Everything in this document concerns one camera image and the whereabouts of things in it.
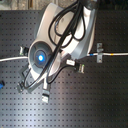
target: table surface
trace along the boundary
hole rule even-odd
[[[92,53],[128,52],[128,11],[99,11]],[[38,11],[0,11],[0,58],[19,55],[34,41]],[[85,74],[63,70],[51,85],[49,104],[42,103],[42,85],[32,94],[18,94],[18,71],[27,60],[0,63],[0,127],[3,128],[127,128],[128,57],[85,57]]]

